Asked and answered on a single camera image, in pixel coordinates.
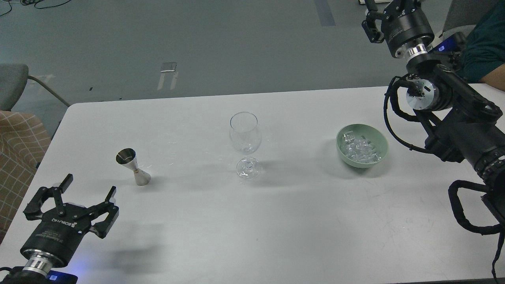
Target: metal jigger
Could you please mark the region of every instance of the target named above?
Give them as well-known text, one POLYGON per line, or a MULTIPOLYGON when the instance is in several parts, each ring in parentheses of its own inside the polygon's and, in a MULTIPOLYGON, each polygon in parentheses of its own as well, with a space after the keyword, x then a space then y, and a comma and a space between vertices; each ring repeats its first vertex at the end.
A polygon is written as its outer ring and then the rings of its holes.
POLYGON ((132 148, 126 148, 116 155, 116 162, 123 165, 133 171, 133 176, 135 177, 135 183, 137 185, 146 185, 151 180, 151 175, 139 169, 137 166, 137 156, 135 150, 132 148))

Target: wine glass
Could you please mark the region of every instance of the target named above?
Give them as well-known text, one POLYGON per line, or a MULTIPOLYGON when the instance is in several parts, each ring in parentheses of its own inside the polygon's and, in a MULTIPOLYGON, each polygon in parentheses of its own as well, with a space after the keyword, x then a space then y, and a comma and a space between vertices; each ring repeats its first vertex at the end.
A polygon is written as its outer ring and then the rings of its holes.
POLYGON ((244 178, 257 177, 261 172, 261 164, 250 157, 261 144, 261 132, 258 119, 250 112, 239 112, 230 119, 231 144, 239 153, 247 157, 237 164, 237 174, 244 178))

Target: glass base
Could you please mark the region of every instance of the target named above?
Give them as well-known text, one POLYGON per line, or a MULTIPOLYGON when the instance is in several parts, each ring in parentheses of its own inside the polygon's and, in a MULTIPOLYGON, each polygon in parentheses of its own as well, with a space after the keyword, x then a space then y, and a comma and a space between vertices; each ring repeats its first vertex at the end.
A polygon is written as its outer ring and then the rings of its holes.
POLYGON ((243 178, 255 178, 261 172, 261 164, 255 158, 247 157, 237 164, 237 174, 243 178))

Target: green bowl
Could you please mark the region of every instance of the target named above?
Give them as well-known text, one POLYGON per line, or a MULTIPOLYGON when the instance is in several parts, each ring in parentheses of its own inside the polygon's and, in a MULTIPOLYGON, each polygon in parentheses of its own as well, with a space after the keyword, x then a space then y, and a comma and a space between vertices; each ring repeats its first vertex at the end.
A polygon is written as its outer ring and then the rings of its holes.
POLYGON ((384 158, 386 158, 387 151, 389 148, 386 137, 384 137, 384 135, 382 135, 382 133, 380 131, 376 130, 372 126, 368 126, 365 124, 351 124, 351 125, 348 125, 348 126, 342 128, 337 134, 336 141, 337 141, 337 151, 338 151, 339 156, 342 158, 342 160, 346 164, 356 167, 356 168, 370 168, 371 166, 380 163, 382 160, 384 160, 384 158), (360 162, 352 160, 351 158, 346 156, 342 152, 340 147, 342 146, 342 144, 344 144, 344 140, 343 140, 344 133, 349 132, 349 131, 353 131, 357 137, 363 135, 364 137, 366 137, 366 139, 372 141, 372 143, 375 145, 377 151, 380 152, 382 159, 379 160, 378 162, 373 162, 373 163, 360 163, 360 162))

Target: person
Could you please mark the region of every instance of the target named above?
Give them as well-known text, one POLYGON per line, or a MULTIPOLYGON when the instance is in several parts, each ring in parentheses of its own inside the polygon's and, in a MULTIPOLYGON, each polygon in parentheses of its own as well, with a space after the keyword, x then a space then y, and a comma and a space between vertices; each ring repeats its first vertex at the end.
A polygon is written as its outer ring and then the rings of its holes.
POLYGON ((505 0, 499 0, 467 37, 461 75, 505 91, 505 0))

